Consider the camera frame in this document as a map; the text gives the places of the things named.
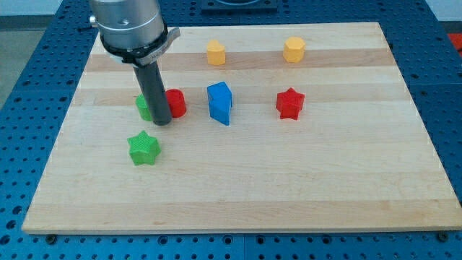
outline red star block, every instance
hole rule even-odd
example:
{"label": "red star block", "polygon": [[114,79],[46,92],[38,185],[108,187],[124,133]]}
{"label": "red star block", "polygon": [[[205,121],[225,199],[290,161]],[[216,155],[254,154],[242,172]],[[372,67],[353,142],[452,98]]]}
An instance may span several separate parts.
{"label": "red star block", "polygon": [[277,93],[276,109],[281,112],[281,119],[298,119],[298,114],[303,108],[305,94],[296,92],[289,88],[286,92]]}

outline green star block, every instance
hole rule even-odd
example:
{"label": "green star block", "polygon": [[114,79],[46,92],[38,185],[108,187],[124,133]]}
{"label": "green star block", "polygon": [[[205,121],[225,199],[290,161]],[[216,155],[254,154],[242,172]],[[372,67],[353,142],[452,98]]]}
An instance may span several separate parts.
{"label": "green star block", "polygon": [[135,103],[141,118],[143,118],[145,121],[152,121],[151,113],[149,113],[149,109],[147,108],[146,100],[144,99],[143,94],[140,94],[136,98]]}
{"label": "green star block", "polygon": [[154,165],[156,156],[160,153],[159,142],[155,137],[149,136],[143,130],[137,136],[127,139],[130,145],[130,157],[135,165]]}

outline yellow block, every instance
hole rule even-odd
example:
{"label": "yellow block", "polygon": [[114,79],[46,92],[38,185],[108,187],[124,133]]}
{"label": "yellow block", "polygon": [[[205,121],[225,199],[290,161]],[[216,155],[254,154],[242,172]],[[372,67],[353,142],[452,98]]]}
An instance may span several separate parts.
{"label": "yellow block", "polygon": [[225,46],[220,44],[218,40],[210,40],[207,44],[207,62],[211,65],[225,64]]}
{"label": "yellow block", "polygon": [[305,41],[300,37],[289,37],[282,53],[287,62],[300,62],[305,55]]}

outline wooden board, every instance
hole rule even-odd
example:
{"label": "wooden board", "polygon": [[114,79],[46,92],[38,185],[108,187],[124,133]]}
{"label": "wooden board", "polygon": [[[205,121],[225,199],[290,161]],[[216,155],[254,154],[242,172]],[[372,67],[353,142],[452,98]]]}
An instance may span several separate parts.
{"label": "wooden board", "polygon": [[[97,41],[27,213],[28,233],[252,233],[452,230],[462,209],[377,23],[184,27],[160,60],[187,114],[158,127],[134,105],[133,69]],[[284,40],[307,53],[285,63]],[[206,43],[227,63],[206,63]],[[206,86],[226,81],[231,125]],[[306,94],[299,121],[276,94]],[[135,167],[127,137],[159,139]]]}

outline blue perforated table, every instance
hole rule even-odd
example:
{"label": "blue perforated table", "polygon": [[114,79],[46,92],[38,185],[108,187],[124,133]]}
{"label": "blue perforated table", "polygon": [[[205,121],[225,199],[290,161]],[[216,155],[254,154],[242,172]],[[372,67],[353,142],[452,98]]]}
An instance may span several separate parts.
{"label": "blue perforated table", "polygon": [[[461,60],[424,1],[280,0],[278,11],[201,13],[163,1],[169,25],[379,22],[462,200]],[[0,259],[462,259],[462,232],[45,236],[20,230],[97,31],[64,0],[0,112]]]}

